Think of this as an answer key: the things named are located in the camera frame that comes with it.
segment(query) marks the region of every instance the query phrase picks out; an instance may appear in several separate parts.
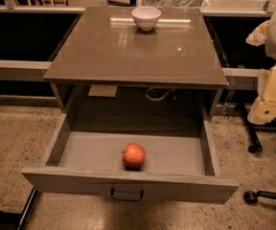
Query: white bowl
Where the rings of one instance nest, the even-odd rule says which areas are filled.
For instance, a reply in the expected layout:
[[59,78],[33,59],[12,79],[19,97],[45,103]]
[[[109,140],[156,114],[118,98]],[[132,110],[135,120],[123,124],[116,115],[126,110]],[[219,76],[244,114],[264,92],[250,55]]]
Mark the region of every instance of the white bowl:
[[156,26],[161,11],[155,7],[138,7],[131,12],[131,15],[140,30],[149,31]]

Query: open drawer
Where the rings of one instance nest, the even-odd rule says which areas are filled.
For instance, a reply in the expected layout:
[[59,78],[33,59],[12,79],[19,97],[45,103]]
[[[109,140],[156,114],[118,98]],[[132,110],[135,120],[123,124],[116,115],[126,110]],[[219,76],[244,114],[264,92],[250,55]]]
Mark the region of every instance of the open drawer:
[[[220,177],[212,133],[198,90],[177,89],[161,102],[146,88],[118,88],[115,98],[76,86],[40,168],[24,176],[40,192],[224,203],[238,182]],[[128,171],[122,151],[146,151]]]

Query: terrazzo floor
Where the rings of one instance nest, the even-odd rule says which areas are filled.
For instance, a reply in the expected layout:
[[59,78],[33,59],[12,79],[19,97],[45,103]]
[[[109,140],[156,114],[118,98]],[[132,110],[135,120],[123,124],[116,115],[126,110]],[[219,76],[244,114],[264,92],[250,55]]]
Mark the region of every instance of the terrazzo floor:
[[[20,213],[32,189],[21,175],[37,166],[58,123],[55,100],[0,97],[0,210]],[[224,205],[176,201],[124,202],[92,195],[38,195],[28,230],[264,229],[276,230],[276,200],[247,205],[245,191],[276,192],[276,133],[259,132],[264,151],[247,151],[241,117],[211,123],[221,174],[240,187]]]

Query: drawer handle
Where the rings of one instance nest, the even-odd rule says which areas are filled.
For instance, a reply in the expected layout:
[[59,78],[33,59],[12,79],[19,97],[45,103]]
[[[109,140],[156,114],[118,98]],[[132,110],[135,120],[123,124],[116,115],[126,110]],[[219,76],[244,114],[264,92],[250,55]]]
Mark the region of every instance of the drawer handle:
[[115,189],[111,188],[110,196],[111,196],[112,199],[115,199],[115,200],[140,201],[143,198],[143,196],[144,196],[144,191],[143,190],[140,191],[139,197],[116,196],[116,195],[114,195],[114,192],[115,192]]

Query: red apple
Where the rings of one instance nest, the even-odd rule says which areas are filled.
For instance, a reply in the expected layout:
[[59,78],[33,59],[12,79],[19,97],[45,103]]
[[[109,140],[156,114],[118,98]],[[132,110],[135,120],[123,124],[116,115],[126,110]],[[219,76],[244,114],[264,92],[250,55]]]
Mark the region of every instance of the red apple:
[[136,143],[129,143],[123,153],[123,163],[127,168],[139,169],[146,157],[145,150]]

